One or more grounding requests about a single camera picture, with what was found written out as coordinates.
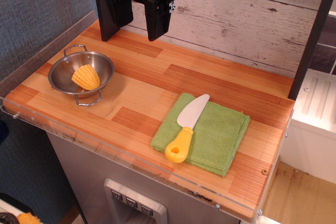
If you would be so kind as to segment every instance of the wooden floor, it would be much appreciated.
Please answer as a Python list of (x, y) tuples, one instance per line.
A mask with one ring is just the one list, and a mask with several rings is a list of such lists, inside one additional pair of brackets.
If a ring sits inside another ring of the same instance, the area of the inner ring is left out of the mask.
[(70, 211), (63, 216), (59, 224), (84, 224), (84, 222), (79, 216), (78, 208), (74, 205)]
[(280, 162), (263, 211), (281, 224), (336, 223), (336, 184)]

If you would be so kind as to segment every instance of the dispenser button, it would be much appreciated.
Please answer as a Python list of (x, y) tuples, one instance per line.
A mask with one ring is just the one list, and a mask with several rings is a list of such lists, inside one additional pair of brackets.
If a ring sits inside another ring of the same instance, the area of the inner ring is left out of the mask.
[(138, 204), (137, 204), (137, 202), (136, 202), (135, 200), (126, 197), (126, 201), (127, 201), (127, 204), (128, 204), (130, 207), (138, 208)]
[(145, 207), (144, 205), (141, 205), (142, 212), (146, 215), (153, 216), (153, 210)]
[(122, 195), (121, 195), (120, 193), (118, 193), (118, 192), (116, 192), (116, 191), (113, 191), (113, 190), (111, 190), (111, 191), (112, 191), (112, 196), (113, 196), (115, 199), (122, 201)]

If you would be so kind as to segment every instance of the wood plank wall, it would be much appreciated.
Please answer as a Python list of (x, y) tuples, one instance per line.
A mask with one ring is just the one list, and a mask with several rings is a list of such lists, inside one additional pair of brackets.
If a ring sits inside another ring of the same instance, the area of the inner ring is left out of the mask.
[[(176, 0), (160, 40), (294, 77), (321, 0)], [(126, 30), (147, 35), (133, 3)]]

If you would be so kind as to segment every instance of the knife blade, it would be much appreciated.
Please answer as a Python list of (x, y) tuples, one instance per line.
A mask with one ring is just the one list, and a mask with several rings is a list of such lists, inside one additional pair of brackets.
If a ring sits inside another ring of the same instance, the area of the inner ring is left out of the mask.
[(194, 134), (193, 128), (209, 98), (208, 94), (201, 95), (190, 102), (177, 117), (177, 123), (182, 127), (182, 130), (165, 149), (165, 156), (171, 162), (181, 163), (187, 158)]

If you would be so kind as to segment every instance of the gray fabric wall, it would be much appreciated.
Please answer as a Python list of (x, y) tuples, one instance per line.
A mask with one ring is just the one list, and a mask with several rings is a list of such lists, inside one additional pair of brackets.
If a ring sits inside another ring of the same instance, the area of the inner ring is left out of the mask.
[[(0, 81), (95, 9), (95, 0), (0, 0)], [(0, 120), (9, 128), (0, 145), (0, 192), (44, 224), (59, 223), (74, 198), (46, 133), (3, 112)]]

